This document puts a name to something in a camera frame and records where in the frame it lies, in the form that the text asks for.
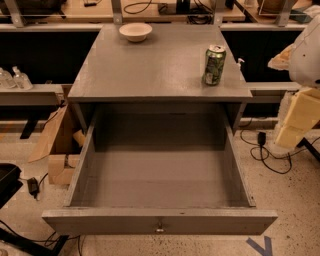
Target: bowl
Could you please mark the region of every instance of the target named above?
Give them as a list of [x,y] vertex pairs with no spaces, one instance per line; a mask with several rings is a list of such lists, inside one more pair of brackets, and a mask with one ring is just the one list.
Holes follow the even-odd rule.
[[152,27],[146,23],[129,23],[120,27],[120,34],[124,35],[130,42],[141,42],[147,38]]
[[263,12],[278,14],[282,10],[282,6],[285,0],[257,0],[259,8],[262,8]]

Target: gray tabletop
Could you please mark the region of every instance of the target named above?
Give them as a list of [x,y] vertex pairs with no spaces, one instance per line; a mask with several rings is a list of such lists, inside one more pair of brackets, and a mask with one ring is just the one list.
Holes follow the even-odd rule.
[[[251,97],[228,45],[214,25],[151,24],[147,39],[132,43],[106,24],[70,91],[75,102],[197,100],[239,102]],[[217,86],[202,83],[210,44],[227,57]]]

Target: white bowl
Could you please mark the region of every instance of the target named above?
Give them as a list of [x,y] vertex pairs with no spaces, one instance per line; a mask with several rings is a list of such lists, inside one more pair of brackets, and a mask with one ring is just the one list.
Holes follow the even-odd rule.
[[123,25],[119,32],[131,42],[141,42],[151,33],[152,27],[146,23],[129,23]]

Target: brown cardboard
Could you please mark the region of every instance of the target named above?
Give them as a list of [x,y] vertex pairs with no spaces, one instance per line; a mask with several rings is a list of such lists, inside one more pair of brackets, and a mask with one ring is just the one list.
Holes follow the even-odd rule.
[[48,178],[49,184],[69,185],[75,167],[79,162],[79,155],[49,155]]
[[28,162],[40,160],[49,154],[72,153],[72,135],[76,130],[68,106],[51,113]]

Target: metal post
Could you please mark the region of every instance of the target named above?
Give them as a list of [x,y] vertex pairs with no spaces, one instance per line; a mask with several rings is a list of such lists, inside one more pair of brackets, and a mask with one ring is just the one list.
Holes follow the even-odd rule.
[[278,14],[275,23],[279,27],[285,27],[288,24],[290,12],[295,4],[295,0],[284,0],[281,12]]
[[17,28],[23,28],[26,23],[26,20],[21,16],[19,6],[16,2],[16,0],[4,0],[9,13],[11,15],[12,23]]
[[222,24],[223,20],[223,13],[225,8],[225,0],[216,0],[215,1],[215,7],[214,4],[211,1],[211,6],[213,10],[213,24],[220,26]]
[[113,23],[117,25],[122,24],[122,9],[120,0],[111,0],[113,11]]

